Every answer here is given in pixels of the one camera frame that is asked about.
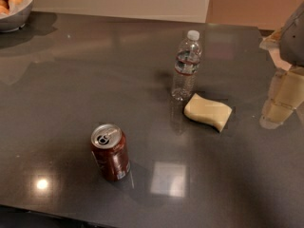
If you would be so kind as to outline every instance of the plastic container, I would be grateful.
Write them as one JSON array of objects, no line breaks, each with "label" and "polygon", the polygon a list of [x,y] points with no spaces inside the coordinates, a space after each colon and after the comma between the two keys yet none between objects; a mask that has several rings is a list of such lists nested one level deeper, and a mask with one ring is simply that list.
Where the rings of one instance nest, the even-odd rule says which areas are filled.
[{"label": "plastic container", "polygon": [[202,52],[199,38],[198,31],[189,30],[187,37],[180,43],[171,88],[172,97],[178,101],[187,101],[193,94]]}]

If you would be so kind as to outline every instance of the white wall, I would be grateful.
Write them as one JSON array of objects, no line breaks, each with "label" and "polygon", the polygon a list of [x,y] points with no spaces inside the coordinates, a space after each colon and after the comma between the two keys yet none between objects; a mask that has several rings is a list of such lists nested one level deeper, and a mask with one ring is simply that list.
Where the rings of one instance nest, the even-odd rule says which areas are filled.
[{"label": "white wall", "polygon": [[36,11],[205,22],[209,0],[35,0]]},{"label": "white wall", "polygon": [[206,21],[278,29],[304,0],[210,0]]}]

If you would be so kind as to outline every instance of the white bowl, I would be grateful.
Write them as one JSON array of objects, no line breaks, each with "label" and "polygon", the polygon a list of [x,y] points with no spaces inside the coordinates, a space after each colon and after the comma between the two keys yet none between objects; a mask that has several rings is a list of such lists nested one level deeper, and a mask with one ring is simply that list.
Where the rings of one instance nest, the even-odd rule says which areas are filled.
[{"label": "white bowl", "polygon": [[22,28],[29,18],[34,0],[15,14],[0,19],[0,32],[11,32]]}]

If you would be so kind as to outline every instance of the yellow sponge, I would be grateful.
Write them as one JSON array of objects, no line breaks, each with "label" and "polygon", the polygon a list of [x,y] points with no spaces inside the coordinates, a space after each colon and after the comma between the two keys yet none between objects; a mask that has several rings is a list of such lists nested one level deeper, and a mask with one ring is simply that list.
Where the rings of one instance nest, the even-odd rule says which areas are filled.
[{"label": "yellow sponge", "polygon": [[191,120],[215,127],[219,132],[226,125],[232,109],[223,103],[206,100],[194,94],[183,113]]}]

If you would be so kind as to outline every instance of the red soda can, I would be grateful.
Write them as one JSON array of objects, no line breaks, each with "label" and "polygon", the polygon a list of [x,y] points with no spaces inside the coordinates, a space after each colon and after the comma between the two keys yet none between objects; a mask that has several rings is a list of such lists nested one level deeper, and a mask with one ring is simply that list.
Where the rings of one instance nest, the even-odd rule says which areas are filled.
[{"label": "red soda can", "polygon": [[125,135],[114,124],[98,126],[91,136],[91,150],[104,178],[108,181],[122,179],[130,170]]}]

